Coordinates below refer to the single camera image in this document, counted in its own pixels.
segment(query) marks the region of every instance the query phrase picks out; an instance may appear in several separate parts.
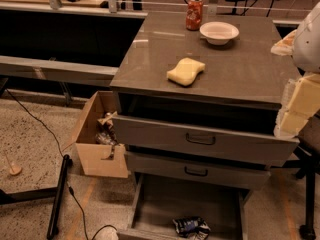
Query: plunger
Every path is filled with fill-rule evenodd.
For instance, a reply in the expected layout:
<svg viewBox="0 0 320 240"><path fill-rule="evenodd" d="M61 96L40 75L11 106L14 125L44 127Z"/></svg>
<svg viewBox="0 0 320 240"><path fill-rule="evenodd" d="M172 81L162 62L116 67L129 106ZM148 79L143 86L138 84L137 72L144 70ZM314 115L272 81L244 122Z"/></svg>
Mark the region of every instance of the plunger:
<svg viewBox="0 0 320 240"><path fill-rule="evenodd" d="M21 171L22 171L22 167L19 166L19 165L16 165L16 164L11 164L10 161L9 161L9 158L7 157L7 155L5 155L6 159L7 159L7 162L9 164L9 167L10 167L10 170L9 170L9 173L12 175L12 176L16 176L18 175Z"/></svg>

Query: black tripod leg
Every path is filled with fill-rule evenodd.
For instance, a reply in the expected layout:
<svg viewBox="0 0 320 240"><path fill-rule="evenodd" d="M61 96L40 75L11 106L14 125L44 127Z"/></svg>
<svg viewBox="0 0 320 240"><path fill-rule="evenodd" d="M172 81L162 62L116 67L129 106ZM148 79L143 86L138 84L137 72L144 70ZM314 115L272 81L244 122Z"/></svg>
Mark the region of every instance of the black tripod leg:
<svg viewBox="0 0 320 240"><path fill-rule="evenodd" d="M314 240L316 234L314 232L314 195L315 195L315 171L311 167L306 172L306 225L300 227L300 235L302 239Z"/></svg>
<svg viewBox="0 0 320 240"><path fill-rule="evenodd" d="M61 205L64 185L67 178L68 165L71 164L71 161L72 160L70 159L69 155L64 155L62 165L61 165L61 170L60 170L58 186L57 186L57 193L56 193L56 197L54 198L51 218L50 218L48 232L47 232L48 240L53 239L54 236L58 234L57 223L59 219L60 205Z"/></svg>

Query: speckled floor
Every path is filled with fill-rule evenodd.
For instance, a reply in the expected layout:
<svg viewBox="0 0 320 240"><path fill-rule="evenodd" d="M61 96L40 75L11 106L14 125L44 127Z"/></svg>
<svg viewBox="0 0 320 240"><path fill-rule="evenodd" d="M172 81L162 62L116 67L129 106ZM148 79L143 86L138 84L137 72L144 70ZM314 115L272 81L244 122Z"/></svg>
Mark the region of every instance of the speckled floor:
<svg viewBox="0 0 320 240"><path fill-rule="evenodd" d="M84 105L75 99L69 107L64 97L43 93L11 90L25 107L41 119L55 133L64 147ZM53 136L5 92L0 98L0 188L7 193L55 187L59 177L61 156ZM308 126L308 138L315 138L316 123ZM87 177L73 148L66 149L73 166L68 181L86 214L88 237L105 224L116 228L127 227L128 215L134 198L134 184L128 179ZM22 166L18 176L9 174L5 155ZM245 205L249 239L297 240L298 229L304 224L305 182L296 180L296 169L272 169L272 176L259 191L253 192ZM320 235L320 190L315 205L315 231ZM52 199L29 201L0 206L1 240L46 239L52 209ZM82 214L66 191L55 239L86 239ZM117 239L112 228L103 229L95 239Z"/></svg>

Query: cardboard box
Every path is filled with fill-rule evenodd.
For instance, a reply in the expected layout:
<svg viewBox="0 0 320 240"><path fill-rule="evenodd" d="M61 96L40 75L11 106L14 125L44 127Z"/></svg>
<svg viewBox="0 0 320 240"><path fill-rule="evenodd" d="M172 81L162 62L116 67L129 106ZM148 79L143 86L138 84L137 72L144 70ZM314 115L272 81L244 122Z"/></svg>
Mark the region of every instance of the cardboard box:
<svg viewBox="0 0 320 240"><path fill-rule="evenodd" d="M115 112L112 92L95 93L85 104L72 134L85 175L127 178L128 170L124 158L124 145L115 146L114 157L110 158L111 145L96 144L97 119L107 112Z"/></svg>

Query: drawer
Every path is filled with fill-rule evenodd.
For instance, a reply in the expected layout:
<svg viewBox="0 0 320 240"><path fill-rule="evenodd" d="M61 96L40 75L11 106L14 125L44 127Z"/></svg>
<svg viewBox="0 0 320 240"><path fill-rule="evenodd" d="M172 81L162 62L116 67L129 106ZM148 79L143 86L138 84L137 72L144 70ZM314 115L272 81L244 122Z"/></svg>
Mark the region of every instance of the drawer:
<svg viewBox="0 0 320 240"><path fill-rule="evenodd" d="M128 170L132 172L250 190L260 189L270 177L270 172L264 170L200 163L136 152L127 152L126 161Z"/></svg>
<svg viewBox="0 0 320 240"><path fill-rule="evenodd" d="M128 229L120 240L178 240L173 219L203 218L208 239L247 239L242 195L231 188L166 177L141 175Z"/></svg>
<svg viewBox="0 0 320 240"><path fill-rule="evenodd" d="M127 145L257 164L282 166L298 145L297 139L122 115L113 123L118 140Z"/></svg>

